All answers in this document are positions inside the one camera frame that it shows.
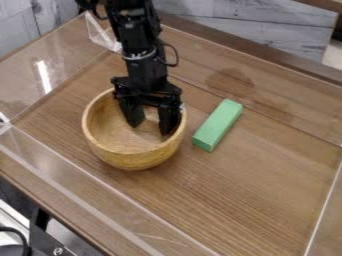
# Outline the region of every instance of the green block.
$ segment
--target green block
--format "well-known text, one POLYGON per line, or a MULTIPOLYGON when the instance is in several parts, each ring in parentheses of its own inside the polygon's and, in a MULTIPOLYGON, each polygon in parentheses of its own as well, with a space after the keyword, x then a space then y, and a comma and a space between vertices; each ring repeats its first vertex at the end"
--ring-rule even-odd
POLYGON ((243 111, 243 106, 223 100, 192 136, 192 144, 212 152, 243 111))

